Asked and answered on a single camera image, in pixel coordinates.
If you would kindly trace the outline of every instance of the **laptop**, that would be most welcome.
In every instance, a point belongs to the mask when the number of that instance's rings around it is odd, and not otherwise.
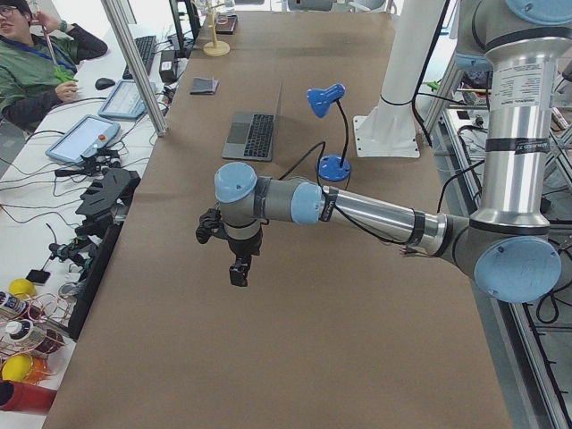
[[[237,112],[223,147],[224,159],[272,161],[273,144],[282,103],[282,83],[273,114]]]

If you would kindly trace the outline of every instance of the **robotic arm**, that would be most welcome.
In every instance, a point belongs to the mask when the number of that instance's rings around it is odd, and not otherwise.
[[[560,276],[540,214],[557,60],[572,46],[565,0],[463,0],[458,53],[485,54],[494,74],[481,206],[469,219],[427,214],[309,181],[257,177],[242,163],[215,175],[217,209],[201,217],[199,242],[229,241],[231,282],[247,286],[263,221],[339,222],[380,240],[441,257],[507,302],[538,299]]]

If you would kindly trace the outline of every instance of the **person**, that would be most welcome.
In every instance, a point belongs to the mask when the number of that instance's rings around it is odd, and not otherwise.
[[[47,34],[58,29],[71,37],[50,37],[59,68],[67,78],[56,77],[46,40],[32,34],[31,25],[43,26]],[[76,64],[106,52],[105,42],[78,24],[44,12],[33,14],[26,0],[0,0],[2,116],[25,131],[34,131],[52,107],[76,98],[78,86],[71,80]]]

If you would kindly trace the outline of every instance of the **lanyard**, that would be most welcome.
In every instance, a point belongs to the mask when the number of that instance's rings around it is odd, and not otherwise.
[[[29,47],[29,46],[24,45],[23,43],[20,43],[20,42],[15,42],[13,40],[10,40],[9,38],[5,38],[4,36],[0,36],[0,40],[7,43],[8,45],[12,45],[12,46],[16,47],[17,49],[20,49],[21,51],[30,52],[31,54],[41,56],[42,58],[46,58],[50,62],[52,61],[52,58],[49,55],[46,55],[43,52],[39,52],[38,50],[34,49],[33,47]],[[47,43],[44,39],[40,39],[39,42],[42,45],[47,46]],[[63,57],[63,59],[65,59],[65,61],[67,61],[67,63],[66,63],[64,61],[57,60],[57,58],[56,58],[57,63],[62,65],[66,69],[68,69],[73,74],[77,73],[78,69],[76,69],[75,66],[72,65],[73,61],[70,59],[70,57],[68,55],[66,55],[64,52],[62,52],[62,50],[59,47],[57,47],[56,45],[54,45],[54,49],[55,49],[55,51],[57,51],[57,53],[60,56]]]

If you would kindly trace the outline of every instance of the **computer mouse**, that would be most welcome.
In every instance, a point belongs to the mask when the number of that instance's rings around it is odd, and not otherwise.
[[[96,80],[96,89],[99,89],[100,91],[102,89],[112,87],[113,85],[115,85],[115,80],[113,79],[99,78]]]

